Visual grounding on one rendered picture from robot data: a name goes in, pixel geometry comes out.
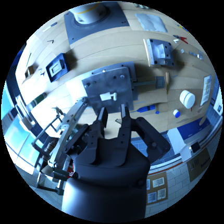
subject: wooden tabletop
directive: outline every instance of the wooden tabletop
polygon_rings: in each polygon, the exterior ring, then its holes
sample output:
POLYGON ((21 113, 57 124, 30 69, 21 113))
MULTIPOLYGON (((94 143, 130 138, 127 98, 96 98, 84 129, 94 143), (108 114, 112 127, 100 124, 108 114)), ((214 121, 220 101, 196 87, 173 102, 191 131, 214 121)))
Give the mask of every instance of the wooden tabletop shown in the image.
MULTIPOLYGON (((131 118, 144 117, 158 132, 164 132, 205 115, 213 94, 216 73, 199 42, 192 34, 175 25, 179 24, 178 22, 159 11, 136 8, 133 3, 118 2, 118 4, 130 26, 96 32, 70 46, 64 20, 64 14, 69 11, 65 11, 49 20, 27 40, 27 46, 21 55, 16 70, 16 78, 26 104, 43 92, 47 94, 47 98, 32 110, 33 116, 43 129, 55 118, 55 114, 51 110, 52 107, 57 106, 63 113, 67 113, 74 104, 74 99, 66 86, 67 81, 88 71, 126 61, 134 62, 136 78, 139 82, 155 81, 157 76, 165 77, 163 89, 156 89, 155 85, 138 86, 139 99, 133 101, 134 110, 130 111, 131 118), (137 13, 159 16, 168 33, 144 30, 135 16, 137 13), (44 29, 55 22, 57 22, 57 25, 43 32, 44 29), (188 44, 182 41, 175 43, 173 40, 176 38, 173 35, 187 37, 188 44), (172 44, 175 66, 151 65, 144 44, 144 40, 149 38, 172 44), (195 54, 201 51, 204 59, 200 60, 190 55, 189 51, 195 54), (60 53, 66 55, 70 71, 51 83, 45 68, 60 53), (184 62, 184 65, 180 65, 178 61, 184 62), (35 72, 29 80, 22 84, 28 66, 33 66, 35 72), (44 76, 40 75, 39 69, 42 69, 44 76), (166 72, 169 73, 170 80, 168 95, 166 72), (204 77, 208 75, 211 75, 209 99, 205 105, 200 107, 204 77), (192 110, 186 109, 180 102, 180 94, 183 90, 188 90, 195 95, 192 110), (144 113, 134 112, 140 107, 152 104, 155 105, 156 109, 144 113), (181 113, 179 118, 175 118, 173 115, 175 109, 178 109, 181 113)), ((81 127, 85 123, 91 125, 96 117, 94 110, 87 108, 82 114, 78 126, 81 127)), ((117 137, 121 125, 115 122, 116 119, 121 119, 121 113, 108 115, 107 128, 105 129, 106 139, 117 137)), ((53 137, 59 137, 59 134, 55 133, 52 127, 49 127, 46 133, 53 137)), ((132 132, 131 137, 138 137, 138 134, 132 132)))

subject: blue box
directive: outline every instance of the blue box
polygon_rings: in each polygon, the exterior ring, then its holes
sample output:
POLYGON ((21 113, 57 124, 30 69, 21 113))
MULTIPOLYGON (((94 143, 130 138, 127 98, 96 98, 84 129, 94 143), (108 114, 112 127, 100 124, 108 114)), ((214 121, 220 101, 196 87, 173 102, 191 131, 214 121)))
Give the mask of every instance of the blue box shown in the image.
POLYGON ((67 63, 67 60, 66 60, 66 56, 63 53, 60 53, 54 60, 52 60, 46 66, 46 72, 47 72, 47 75, 48 75, 48 77, 50 79, 50 82, 54 82, 54 81, 58 80, 61 76, 63 76, 64 74, 68 73, 69 71, 70 71, 70 69, 69 69, 69 66, 68 66, 68 63, 67 63), (59 62, 60 62, 60 65, 62 67, 62 70, 52 77, 51 73, 50 73, 50 68, 54 64, 59 63, 59 62))

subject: blue cabinet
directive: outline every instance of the blue cabinet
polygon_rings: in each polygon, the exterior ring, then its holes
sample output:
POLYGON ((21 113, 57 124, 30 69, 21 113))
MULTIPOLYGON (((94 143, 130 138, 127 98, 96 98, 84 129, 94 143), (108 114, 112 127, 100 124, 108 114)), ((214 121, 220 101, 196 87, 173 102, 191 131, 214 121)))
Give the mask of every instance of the blue cabinet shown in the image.
POLYGON ((201 120, 202 118, 199 118, 198 120, 195 120, 191 123, 187 123, 186 125, 177 128, 183 140, 192 137, 210 124, 209 120, 206 119, 204 123, 200 126, 199 123, 201 120))

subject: pliers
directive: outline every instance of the pliers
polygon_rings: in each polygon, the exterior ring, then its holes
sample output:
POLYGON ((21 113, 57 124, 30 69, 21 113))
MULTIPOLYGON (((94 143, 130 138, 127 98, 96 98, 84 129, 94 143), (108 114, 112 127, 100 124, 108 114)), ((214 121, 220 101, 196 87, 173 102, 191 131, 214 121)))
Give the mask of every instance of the pliers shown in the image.
POLYGON ((181 37, 181 36, 176 36, 176 35, 173 35, 175 38, 178 38, 178 39, 180 39, 180 40, 182 40, 183 42, 185 42, 186 44, 188 44, 188 42, 186 42, 185 40, 186 40, 186 38, 183 38, 183 37, 181 37))

